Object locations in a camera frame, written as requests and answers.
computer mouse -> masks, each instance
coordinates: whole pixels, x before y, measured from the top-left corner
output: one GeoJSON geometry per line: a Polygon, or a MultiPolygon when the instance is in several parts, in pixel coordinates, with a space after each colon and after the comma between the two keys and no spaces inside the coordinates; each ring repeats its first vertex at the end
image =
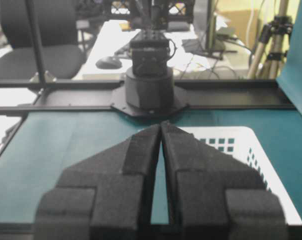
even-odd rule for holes
{"type": "Polygon", "coordinates": [[[96,62],[98,69],[120,69],[122,62],[115,56],[106,56],[96,62]]]}

tripod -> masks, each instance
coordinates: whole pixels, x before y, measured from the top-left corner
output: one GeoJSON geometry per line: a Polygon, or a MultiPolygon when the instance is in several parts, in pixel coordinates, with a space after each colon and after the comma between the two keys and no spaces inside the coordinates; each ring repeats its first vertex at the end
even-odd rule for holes
{"type": "Polygon", "coordinates": [[[271,37],[273,40],[270,53],[263,65],[263,73],[260,75],[264,75],[268,79],[275,79],[277,77],[280,64],[286,56],[282,51],[284,37],[285,35],[289,35],[290,37],[293,30],[292,18],[287,16],[288,5],[289,0],[281,0],[279,14],[274,17],[272,22],[264,25],[259,37],[254,60],[249,68],[248,79],[255,79],[257,77],[259,64],[271,37]]]}

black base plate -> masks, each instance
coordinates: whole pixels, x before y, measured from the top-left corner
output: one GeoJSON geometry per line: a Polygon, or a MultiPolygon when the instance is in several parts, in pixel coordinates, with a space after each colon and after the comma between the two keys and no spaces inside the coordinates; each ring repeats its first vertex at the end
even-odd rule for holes
{"type": "Polygon", "coordinates": [[[136,118],[160,118],[167,117],[175,114],[189,106],[188,93],[184,89],[174,87],[174,103],[171,108],[153,110],[153,109],[140,109],[132,106],[126,101],[125,86],[121,86],[112,92],[111,107],[123,112],[131,117],[136,118]]]}

basket grid holes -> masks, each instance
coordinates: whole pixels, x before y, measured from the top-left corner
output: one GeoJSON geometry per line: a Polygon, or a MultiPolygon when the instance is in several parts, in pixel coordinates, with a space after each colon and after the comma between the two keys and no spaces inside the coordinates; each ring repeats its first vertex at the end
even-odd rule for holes
{"type": "MultiPolygon", "coordinates": [[[[215,149],[225,154],[233,155],[234,153],[235,142],[236,142],[235,138],[201,138],[200,141],[211,147],[214,147],[215,149]]],[[[259,166],[259,161],[256,158],[252,148],[249,149],[246,160],[247,160],[246,164],[248,166],[250,166],[253,169],[256,169],[259,172],[265,184],[266,189],[271,192],[271,189],[268,185],[268,181],[266,180],[261,170],[261,167],[259,166]]]]}

white plastic basket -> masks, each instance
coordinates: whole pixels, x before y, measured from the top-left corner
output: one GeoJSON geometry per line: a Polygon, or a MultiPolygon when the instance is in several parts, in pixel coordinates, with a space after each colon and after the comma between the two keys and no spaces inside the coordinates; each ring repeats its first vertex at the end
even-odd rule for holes
{"type": "Polygon", "coordinates": [[[287,223],[302,225],[302,220],[290,196],[252,129],[242,126],[182,127],[181,129],[256,169],[263,178],[267,190],[279,197],[287,223]]]}

